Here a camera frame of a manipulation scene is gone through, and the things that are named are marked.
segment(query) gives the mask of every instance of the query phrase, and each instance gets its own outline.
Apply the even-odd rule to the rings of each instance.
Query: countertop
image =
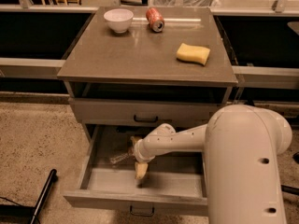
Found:
[[[234,86],[237,82],[221,36],[208,8],[160,7],[161,33],[146,20],[147,7],[127,7],[135,16],[122,35],[106,25],[100,7],[58,74],[78,82]],[[181,43],[211,49],[206,66],[177,60]]]

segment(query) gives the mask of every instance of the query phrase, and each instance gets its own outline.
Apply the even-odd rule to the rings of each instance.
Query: bowl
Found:
[[[130,27],[134,13],[128,9],[116,8],[107,11],[104,14],[104,19],[107,25],[117,34],[125,33]]]

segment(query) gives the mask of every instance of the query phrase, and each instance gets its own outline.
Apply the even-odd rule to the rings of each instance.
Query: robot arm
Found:
[[[292,129],[280,114],[229,105],[207,125],[181,133],[159,126],[137,141],[133,153],[144,163],[171,151],[203,151],[209,223],[285,224],[277,154],[291,141]]]

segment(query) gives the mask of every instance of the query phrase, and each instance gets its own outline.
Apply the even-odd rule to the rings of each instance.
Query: speckled floor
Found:
[[[0,196],[35,205],[50,170],[58,171],[40,223],[208,223],[207,217],[134,217],[129,212],[73,208],[63,193],[76,187],[87,148],[67,96],[0,93]],[[278,157],[282,184],[299,187],[299,164],[292,159],[297,151],[299,132],[294,130],[291,147]],[[284,193],[284,201],[288,223],[299,223],[299,197]]]

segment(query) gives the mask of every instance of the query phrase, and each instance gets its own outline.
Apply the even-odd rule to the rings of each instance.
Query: red soda can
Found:
[[[147,20],[149,21],[150,28],[159,33],[164,28],[164,18],[162,17],[161,13],[154,7],[149,8],[147,10]]]

